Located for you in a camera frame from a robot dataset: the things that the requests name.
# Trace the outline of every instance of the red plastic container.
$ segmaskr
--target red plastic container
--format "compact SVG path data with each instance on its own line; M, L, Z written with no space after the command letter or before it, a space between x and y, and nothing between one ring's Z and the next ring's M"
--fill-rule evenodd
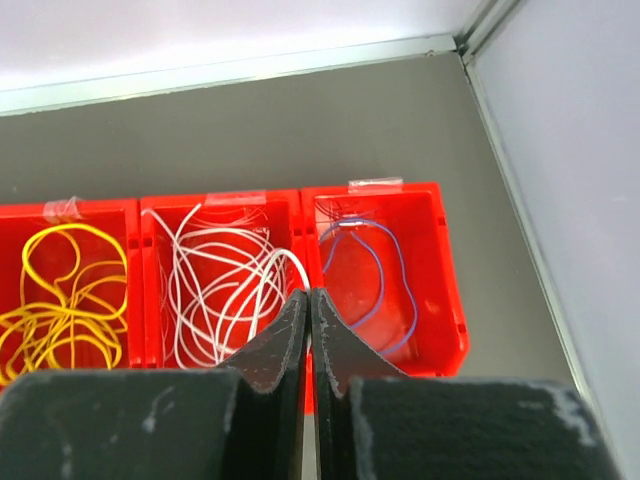
M177 361L172 354L172 342L175 336L175 318L171 306L164 299L167 295L165 279L173 267L172 242L156 219L151 215L144 214L147 209L152 209L160 215L169 229L175 233L185 216L197 204L202 207L192 217L183 232L189 232L202 228L204 224L225 224L233 225L237 228L244 228L253 231L268 229L270 242L276 248L286 248L291 250L303 263L305 263L305 243L302 234L302 212L300 210L299 194L296 190L279 190L268 192L240 192L240 193L220 193L209 195L188 195L188 196L164 196L147 197L141 200L141 229L142 229L142 251L143 251L143 277L145 293L145 332L146 332L146 352L147 365L150 367L176 367ZM233 234L215 234L212 238L208 236L199 237L198 243L207 241L226 242L237 248L246 251L256 250L258 246L250 241L243 240ZM211 282L219 276L222 270L216 270L208 259L196 256L189 257L194 271L201 286ZM295 288L303 288L302 282L294 267L288 262L287 271L287 294ZM188 295L184 285L182 295ZM222 305L229 298L229 290L216 293L207 299L207 305L220 310ZM239 296L233 302L228 313L233 315L239 305L246 297ZM251 310L255 305L254 300L249 303ZM278 314L279 310L274 310L272 314L263 318L258 325L258 332L268 325ZM203 331L207 330L203 313L198 310L194 318L194 324ZM229 322L226 321L221 326L222 335L226 332ZM230 334L229 346L240 348L246 343L249 332L248 323L237 323ZM192 343L191 335L185 335L188 346ZM196 358L205 362L206 358ZM197 367L186 355L180 357L188 367Z
M450 376L457 373L469 350L469 335L456 287L449 236L440 189L435 183L306 188L301 191L306 229L307 262L312 287L326 287L348 325L371 311L381 288L374 256L351 233L377 254L384 272L384 295L379 310L355 329L372 348L395 346L409 331L414 311L403 284L400 258L384 230L354 220L323 233L340 219L374 221L396 237L406 278L417 306L413 335L385 357L411 376ZM329 268L323 265L331 255ZM313 411L312 368L307 368L306 410Z
M92 225L114 237L127 254L128 275L127 285L108 283L101 285L92 291L96 296L111 303L120 305L127 289L126 320L128 331L120 335L120 343L123 347L123 357L117 368L142 367L144 362L144 334L142 322L142 277L141 277L141 253L139 248L139 210L138 201L127 200L103 200L81 201L76 204L80 220L79 223ZM20 306L20 271L22 268L21 253L25 242L35 233L50 227L43 217L43 204L34 205L3 205L0 206L0 237L2 238L2 250L0 251L0 312L5 313ZM91 233L79 230L71 230L69 233L78 242L81 252L80 269L84 266L101 260L118 260L118 254L113 246L103 239L99 239ZM31 257L38 273L47 281L62 277L74 267L75 254L69 242L60 235L47 236ZM98 267L91 270L91 274L81 277L79 287L90 281L109 274L120 273L121 269L114 271L111 267ZM63 288L70 288L69 282L61 284ZM32 280L25 283L25 297L27 302L54 301L50 293L38 287ZM93 308L84 301L81 308ZM0 368L4 368L6 362L22 343L19 333L9 336L2 351L0 351ZM56 350L56 357L62 365L69 364L70 351L65 347ZM104 358L100 351L86 342L76 344L76 368L104 368ZM15 368L21 368L18 360ZM41 368L47 368L46 362Z

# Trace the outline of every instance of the red bin with blue cable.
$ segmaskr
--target red bin with blue cable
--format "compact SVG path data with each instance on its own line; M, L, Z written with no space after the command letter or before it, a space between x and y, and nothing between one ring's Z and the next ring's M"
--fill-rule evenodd
M455 375L469 334L438 184L305 188L301 199L311 286L408 375Z

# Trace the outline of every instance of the cable bundle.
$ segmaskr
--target cable bundle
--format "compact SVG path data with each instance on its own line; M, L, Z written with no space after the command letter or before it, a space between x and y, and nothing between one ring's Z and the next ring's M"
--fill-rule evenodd
M378 228L383 232L385 232L389 237L391 237L391 240L393 241L396 247L396 251L398 252L398 258L400 259L402 282L407 291L407 294L409 295L409 300L411 301L411 306L413 308L413 319L411 322L411 326L409 327L409 330L395 345L392 345L380 351L380 354L388 356L396 352L397 350L399 350L404 344L406 344L409 341L418 324L418 307L417 307L413 292L409 288L409 282L407 280L407 272L406 272L406 267L404 263L404 257L402 255L402 250L400 248L400 244L398 243L398 239L393 234L393 232L389 230L387 227L385 227L384 225L381 225L373 220L368 220L360 217L353 217L353 218L344 218L344 219L333 222L331 226L320 236L319 243L322 244L323 242L328 240L330 235L334 233L336 230L339 231L340 229L345 227L358 227L358 226L365 226L365 227L368 226L368 227ZM327 256L327 260L326 262L324 262L322 273L323 274L326 273L331 267L331 263L333 262L334 256L336 254L336 249L340 244L340 242L342 241L342 239L345 237L345 235L350 235L351 237L353 237L363 248L365 248L371 254L374 261L376 262L376 266L378 268L378 275L380 277L380 289L378 291L378 297L373 307L364 316L362 316L357 322L350 325L352 329L357 329L358 327L364 325L364 323L370 320L373 316L375 316L375 314L380 309L380 306L382 305L382 301L384 299L384 294L385 294L385 288L384 288L385 276L384 276L384 269L382 268L382 262L380 261L380 258L376 254L375 250L371 248L371 246L367 242L365 242L355 231L350 231L346 234L340 232L338 233L338 235L334 235L333 244L331 245L331 249L329 250L329 255Z
M91 263L80 268L82 256L80 246L68 233L73 230L89 232L106 242L116 250L119 260L107 260ZM38 246L49 235L60 235L66 239L74 252L74 266L70 272L52 282L47 282L34 268L31 257ZM103 267L122 267L122 274L108 275L99 280L83 285L87 274ZM96 288L107 283L127 283L127 258L120 244L110 235L90 225L69 223L44 229L33 235L22 249L22 271L20 274L20 307L0 315L0 326L4 329L0 336L0 351L7 348L8 339L13 334L21 334L22 342L15 349L0 369L0 385L8 385L19 375L37 370L43 366L48 368L76 368L77 343L85 342L96 347L105 361L105 367L111 369L122 359L122 346L118 334L127 331L124 312L127 308L126 293L122 304L117 308L95 294ZM26 277L56 298L52 302L27 303L25 298ZM64 284L71 283L70 294L67 295ZM80 308L83 302L89 301L99 307L100 313ZM63 366L58 359L58 349L68 345L70 365ZM21 359L23 366L16 370L14 364Z
M287 258L297 268L305 288L309 289L309 281L298 258L288 250L275 248L269 241L268 230L265 229L261 234L248 228L240 228L250 224L255 217L245 217L231 224L192 221L201 206L196 205L184 217L175 234L155 211L142 212L143 215L152 215L172 242L172 269L166 277L166 285L175 320L175 333L165 360L173 355L178 366L183 369L188 368L182 357L183 353L199 367L218 365L236 351L229 346L229 340L238 323L250 323L247 335L249 341L257 334L259 321L279 311L286 300ZM199 228L184 233L188 224ZM238 244L248 243L252 248L239 248L216 239L216 236L222 239L237 236L240 240ZM230 258L231 254L240 256L243 261ZM208 285L202 286L192 264L193 257L210 261L212 271L219 270L220 265L226 266L228 270L216 276ZM243 281L234 280L238 274L245 275ZM188 298L183 298L183 290L187 292ZM216 310L208 299L225 291L229 293L227 300L222 308ZM240 307L235 314L230 314L231 306L238 301L242 302ZM195 325L198 312L202 312L206 331ZM229 323L222 335L225 322ZM186 341L186 335L191 336L195 351L192 351Z

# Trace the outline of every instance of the white wall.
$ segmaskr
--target white wall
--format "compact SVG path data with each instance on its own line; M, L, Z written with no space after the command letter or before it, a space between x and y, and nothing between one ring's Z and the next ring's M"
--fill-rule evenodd
M456 32L480 0L0 0L0 91Z
M629 478L640 478L638 19L638 2L529 1L476 65Z

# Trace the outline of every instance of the clear tape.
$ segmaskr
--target clear tape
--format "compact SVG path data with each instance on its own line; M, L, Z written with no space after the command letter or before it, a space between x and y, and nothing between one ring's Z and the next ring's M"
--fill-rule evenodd
M78 202L82 199L75 195L68 200L55 200L44 204L42 216L49 223L57 225L59 223L82 220L82 215L78 210Z
M349 193L358 193L363 190L370 192L372 190L383 190L398 192L402 190L404 181L402 177L386 177L386 178L365 178L361 180L349 180Z
M237 193L211 193L208 194L203 205L265 205L267 203L267 191Z

